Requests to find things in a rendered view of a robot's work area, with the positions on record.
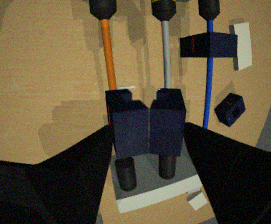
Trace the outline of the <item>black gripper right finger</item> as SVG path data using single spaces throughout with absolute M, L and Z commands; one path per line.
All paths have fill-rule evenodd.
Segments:
M 271 209 L 271 152 L 184 123 L 184 141 L 219 224 L 257 224 Z

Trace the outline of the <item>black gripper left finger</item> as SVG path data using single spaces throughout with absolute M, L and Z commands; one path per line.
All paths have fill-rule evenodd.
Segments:
M 37 165 L 0 160 L 0 200 L 38 210 L 47 224 L 96 224 L 112 143 L 106 125 Z

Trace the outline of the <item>pale cream flat block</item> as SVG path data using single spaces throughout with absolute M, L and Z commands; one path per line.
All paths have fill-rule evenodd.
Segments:
M 229 34 L 237 35 L 237 56 L 232 57 L 233 71 L 240 71 L 252 65 L 251 36 L 249 36 L 248 22 L 231 24 Z
M 204 204 L 207 204 L 206 196 L 204 196 L 202 190 L 196 190 L 196 192 L 192 193 L 192 196 L 187 198 L 187 201 L 195 210 L 198 210 L 199 208 L 202 208 Z

